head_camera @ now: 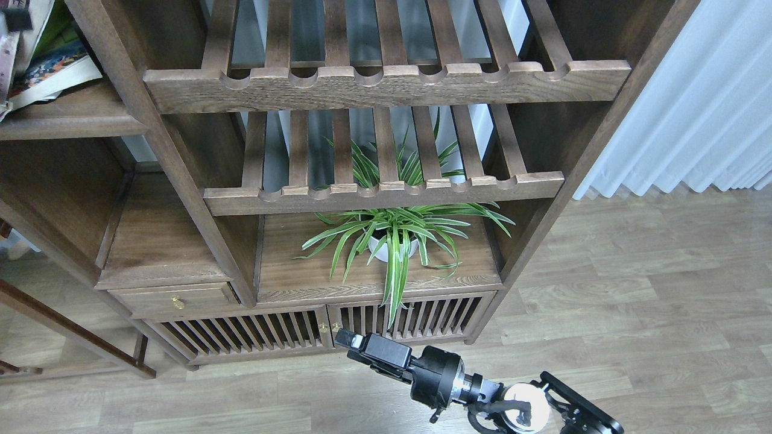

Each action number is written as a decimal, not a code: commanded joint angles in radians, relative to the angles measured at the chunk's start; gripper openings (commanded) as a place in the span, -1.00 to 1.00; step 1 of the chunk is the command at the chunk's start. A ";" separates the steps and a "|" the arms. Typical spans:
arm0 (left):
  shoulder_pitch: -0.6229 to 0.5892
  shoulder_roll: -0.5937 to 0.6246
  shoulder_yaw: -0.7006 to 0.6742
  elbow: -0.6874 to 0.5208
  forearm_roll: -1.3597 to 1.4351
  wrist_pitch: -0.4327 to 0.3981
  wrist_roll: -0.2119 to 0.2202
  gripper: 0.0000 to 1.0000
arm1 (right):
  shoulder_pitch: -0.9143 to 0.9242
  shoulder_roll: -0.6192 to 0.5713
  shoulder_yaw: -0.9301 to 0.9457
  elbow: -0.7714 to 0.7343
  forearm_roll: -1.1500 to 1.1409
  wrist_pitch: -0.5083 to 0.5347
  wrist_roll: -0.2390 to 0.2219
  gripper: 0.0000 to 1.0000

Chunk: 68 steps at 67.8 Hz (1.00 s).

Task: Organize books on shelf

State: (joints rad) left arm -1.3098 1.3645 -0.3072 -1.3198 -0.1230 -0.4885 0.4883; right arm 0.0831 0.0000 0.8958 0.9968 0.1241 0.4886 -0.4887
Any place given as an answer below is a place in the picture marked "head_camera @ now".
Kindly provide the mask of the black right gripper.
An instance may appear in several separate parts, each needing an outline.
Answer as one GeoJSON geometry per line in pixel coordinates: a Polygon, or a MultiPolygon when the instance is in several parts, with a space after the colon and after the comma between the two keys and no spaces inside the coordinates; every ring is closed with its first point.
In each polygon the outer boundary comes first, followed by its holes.
{"type": "Polygon", "coordinates": [[[429,346],[416,358],[405,344],[375,333],[362,336],[346,329],[337,332],[334,344],[347,348],[351,360],[383,376],[410,383],[411,398],[433,409],[433,418],[453,402],[488,414],[505,411],[504,400],[496,396],[503,386],[480,374],[466,374],[458,354],[429,346]]]}

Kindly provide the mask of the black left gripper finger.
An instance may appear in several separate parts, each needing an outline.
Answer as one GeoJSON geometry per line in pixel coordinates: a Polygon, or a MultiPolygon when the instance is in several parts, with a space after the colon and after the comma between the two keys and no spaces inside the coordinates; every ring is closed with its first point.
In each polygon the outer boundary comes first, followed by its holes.
{"type": "Polygon", "coordinates": [[[3,6],[3,33],[25,32],[32,28],[28,6],[3,6]]]}

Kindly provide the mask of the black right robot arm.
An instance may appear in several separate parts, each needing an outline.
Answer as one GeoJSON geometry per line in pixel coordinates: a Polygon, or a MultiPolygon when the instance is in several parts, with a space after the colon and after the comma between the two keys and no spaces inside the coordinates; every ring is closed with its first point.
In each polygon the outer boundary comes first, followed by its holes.
{"type": "Polygon", "coordinates": [[[467,374],[460,355],[427,346],[420,356],[411,347],[367,333],[340,329],[334,343],[348,350],[351,360],[411,387],[410,396],[434,410],[431,423],[457,402],[467,410],[469,424],[479,433],[538,433],[552,411],[562,417],[563,433],[623,433],[623,426],[606,412],[544,371],[538,381],[507,386],[467,374]]]}

